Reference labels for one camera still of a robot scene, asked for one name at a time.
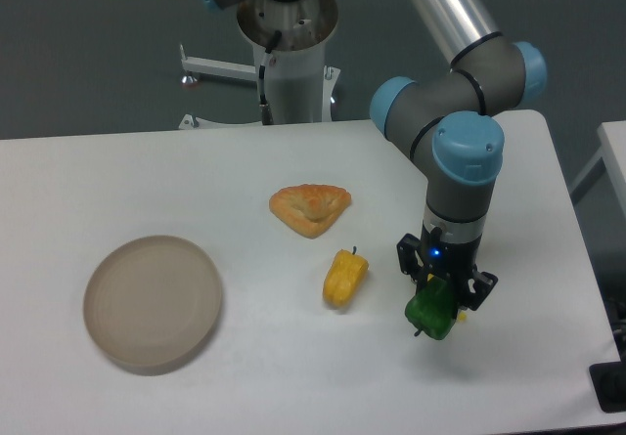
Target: beige plate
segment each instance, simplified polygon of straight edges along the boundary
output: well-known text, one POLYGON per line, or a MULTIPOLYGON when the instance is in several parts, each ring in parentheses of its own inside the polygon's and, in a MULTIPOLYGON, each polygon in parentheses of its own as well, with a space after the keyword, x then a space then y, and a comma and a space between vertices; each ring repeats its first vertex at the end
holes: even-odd
POLYGON ((217 320, 222 286, 210 258, 175 237, 147 237, 114 251, 94 272, 83 313, 89 334, 117 364, 140 374, 191 360, 217 320))

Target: bread slice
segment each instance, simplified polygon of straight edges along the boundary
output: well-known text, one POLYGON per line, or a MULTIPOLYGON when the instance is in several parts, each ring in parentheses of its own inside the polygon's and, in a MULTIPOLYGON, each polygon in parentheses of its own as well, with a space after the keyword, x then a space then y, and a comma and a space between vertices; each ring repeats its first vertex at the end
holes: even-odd
POLYGON ((346 189, 303 184, 271 196, 270 210, 292 230, 313 239, 330 228, 351 201, 346 189))

